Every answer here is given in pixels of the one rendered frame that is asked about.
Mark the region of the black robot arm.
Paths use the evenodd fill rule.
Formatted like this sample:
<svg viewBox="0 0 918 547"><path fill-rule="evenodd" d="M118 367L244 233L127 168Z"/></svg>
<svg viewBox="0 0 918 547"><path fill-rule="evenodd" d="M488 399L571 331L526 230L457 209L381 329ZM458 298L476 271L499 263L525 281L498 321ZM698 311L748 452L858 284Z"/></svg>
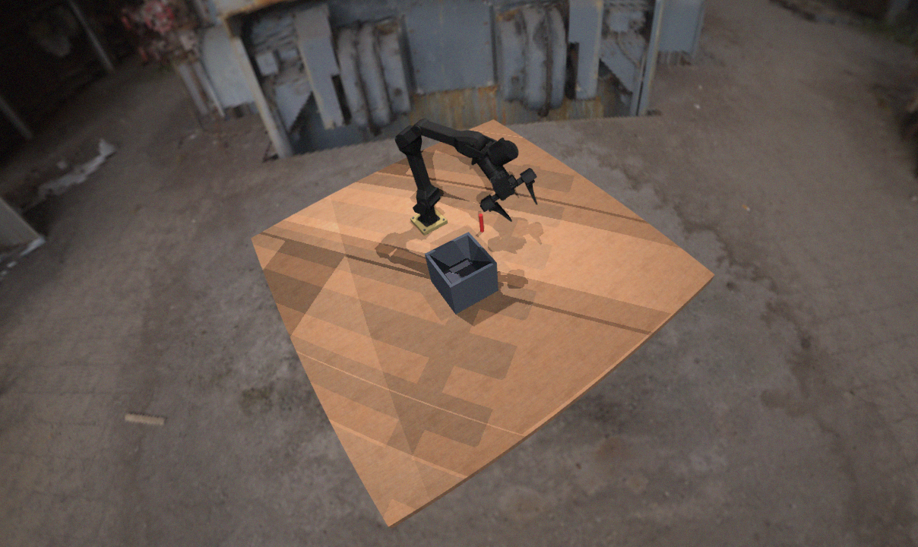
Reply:
<svg viewBox="0 0 918 547"><path fill-rule="evenodd" d="M510 163L510 160L518 158L518 147L510 140L501 138L499 141L488 138L478 131L457 131L457 129L444 127L437 122L429 120L420 120L415 122L413 127L406 127L400 134L396 135L395 142L399 151L407 155L408 165L413 171L415 185L417 186L416 204L413 207L415 213L419 213L418 220L425 226L429 227L432 223L439 221L435 214L434 205L439 200L439 190L431 184L430 178L426 171L421 154L422 138L431 138L444 144L453 146L457 152L462 153L468 158L472 158L472 165L477 163L480 169L486 174L496 171L499 166ZM504 201L512 196L517 187L518 181L512 175L500 174L501 178L497 181L492 178L490 182L499 197Z"/></svg>

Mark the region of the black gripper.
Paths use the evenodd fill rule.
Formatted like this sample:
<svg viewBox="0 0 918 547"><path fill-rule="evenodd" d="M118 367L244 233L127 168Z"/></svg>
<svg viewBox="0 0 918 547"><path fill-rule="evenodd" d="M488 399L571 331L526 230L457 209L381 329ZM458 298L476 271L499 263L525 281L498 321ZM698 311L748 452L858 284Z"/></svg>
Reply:
<svg viewBox="0 0 918 547"><path fill-rule="evenodd" d="M504 169L504 166L499 166L499 168L496 171L492 171L486 177L488 178L489 182L490 180L492 180L492 178L494 178L497 181L499 178L501 178L500 176L501 173L508 175L507 171L505 171ZM521 177L517 179L518 181L517 187L521 185L523 182L525 182L527 185L527 189L529 190L531 194L531 197L537 203L536 198L534 196L534 189L533 189L535 178L536 176L532 169L527 169L526 171L522 171ZM512 220L510 216L507 213L505 213L503 207L500 207L500 204L496 201L498 199L499 197L496 196L496 194L494 194L494 196L490 196L490 195L487 196L486 198L481 200L481 204L480 204L481 209L483 209L484 213L486 213L486 211L489 211L489 212L496 211L498 214L501 214L502 216L504 216L505 219L510 220L511 222Z"/></svg>

